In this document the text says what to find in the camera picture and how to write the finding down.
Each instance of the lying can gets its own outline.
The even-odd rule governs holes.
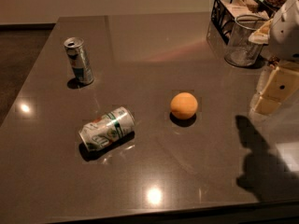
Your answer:
[[[120,107],[85,124],[79,134],[88,151],[99,151],[132,132],[134,127],[130,111]]]
[[[82,38],[71,37],[65,40],[64,48],[76,80],[88,85],[93,82],[93,72],[83,44],[84,40]]]

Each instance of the orange ball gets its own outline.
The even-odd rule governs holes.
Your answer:
[[[170,103],[171,113],[177,119],[191,118],[196,113],[197,107],[196,98],[187,92],[176,95]]]

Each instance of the soda can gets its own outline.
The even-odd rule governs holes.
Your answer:
[[[71,37],[65,40],[64,48],[76,80],[81,84],[88,85],[93,82],[93,72],[83,44],[82,38]]]
[[[119,107],[85,124],[79,135],[88,151],[99,151],[132,132],[134,127],[135,121],[131,112]]]

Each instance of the can lid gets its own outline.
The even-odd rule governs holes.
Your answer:
[[[79,37],[70,37],[65,40],[64,46],[69,49],[75,49],[81,47],[84,43],[84,40]]]

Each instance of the table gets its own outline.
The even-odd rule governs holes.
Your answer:
[[[71,36],[90,57],[86,87],[64,51]],[[231,66],[224,48],[208,13],[60,18],[0,129],[2,223],[297,201],[298,94],[248,119],[263,69]],[[182,91],[199,103],[187,123],[169,113]],[[135,132],[88,154],[79,129],[122,105]]]

